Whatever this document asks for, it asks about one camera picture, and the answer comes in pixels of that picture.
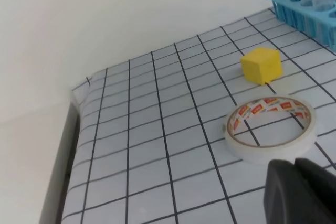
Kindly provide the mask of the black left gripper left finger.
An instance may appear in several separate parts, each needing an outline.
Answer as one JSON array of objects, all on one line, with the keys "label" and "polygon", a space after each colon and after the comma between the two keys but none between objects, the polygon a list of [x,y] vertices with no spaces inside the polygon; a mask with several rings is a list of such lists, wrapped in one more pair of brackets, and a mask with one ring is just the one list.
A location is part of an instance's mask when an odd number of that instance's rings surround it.
[{"label": "black left gripper left finger", "polygon": [[266,223],[325,223],[325,207],[294,164],[268,164],[264,194]]}]

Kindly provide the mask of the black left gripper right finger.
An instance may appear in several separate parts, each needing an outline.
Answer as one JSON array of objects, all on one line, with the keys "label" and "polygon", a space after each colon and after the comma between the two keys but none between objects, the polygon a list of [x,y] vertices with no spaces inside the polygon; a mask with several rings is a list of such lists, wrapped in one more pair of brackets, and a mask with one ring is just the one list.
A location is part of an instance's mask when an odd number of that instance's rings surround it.
[{"label": "black left gripper right finger", "polygon": [[335,223],[335,175],[306,158],[295,167],[308,185],[310,223]]}]

